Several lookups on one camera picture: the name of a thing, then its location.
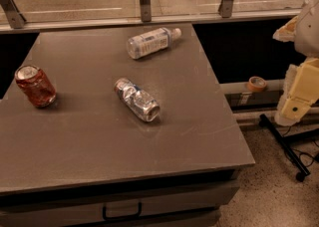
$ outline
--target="black handle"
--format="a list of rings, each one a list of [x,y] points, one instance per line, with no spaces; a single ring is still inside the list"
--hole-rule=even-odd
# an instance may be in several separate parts
[[[137,219],[140,217],[141,213],[142,213],[142,204],[139,202],[139,208],[138,208],[138,212],[136,214],[132,214],[132,215],[124,215],[124,216],[115,216],[115,217],[108,217],[107,216],[107,207],[103,206],[102,209],[102,216],[103,219],[107,222],[121,222],[121,221],[127,221],[127,220],[133,220],[133,219]]]

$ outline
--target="bottle label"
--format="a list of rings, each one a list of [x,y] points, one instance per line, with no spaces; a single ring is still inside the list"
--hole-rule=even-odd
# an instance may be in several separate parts
[[[133,40],[139,46],[141,56],[168,47],[168,34],[164,29],[157,29],[135,36],[133,37]]]

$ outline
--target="gray tabletop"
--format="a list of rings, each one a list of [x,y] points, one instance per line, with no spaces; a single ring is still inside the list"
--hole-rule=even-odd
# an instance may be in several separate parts
[[[41,33],[25,60],[58,92],[34,108],[13,82],[0,103],[0,195],[241,168],[254,163],[190,24],[140,60],[129,37],[157,26]],[[127,77],[154,96],[139,120],[113,87]]]

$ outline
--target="floor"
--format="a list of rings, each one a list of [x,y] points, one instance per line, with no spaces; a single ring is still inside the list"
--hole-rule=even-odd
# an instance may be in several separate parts
[[[15,0],[29,22],[50,22],[139,16],[139,0]],[[234,12],[300,8],[303,0],[235,0]],[[220,0],[152,0],[153,15],[190,15],[216,13]],[[6,23],[0,10],[0,23]],[[304,182],[295,179],[297,168],[259,115],[274,111],[235,113],[256,160],[254,167],[239,176],[241,188],[229,205],[221,207],[216,227],[316,227],[319,226],[319,164],[314,162]],[[317,127],[319,114],[314,110],[289,134]],[[312,155],[319,144],[311,140],[295,147]]]

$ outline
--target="can top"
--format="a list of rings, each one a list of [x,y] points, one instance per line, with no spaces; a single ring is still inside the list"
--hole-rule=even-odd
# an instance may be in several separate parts
[[[38,74],[38,72],[38,67],[31,65],[22,66],[16,71],[15,78],[16,80],[28,80],[35,77]]]

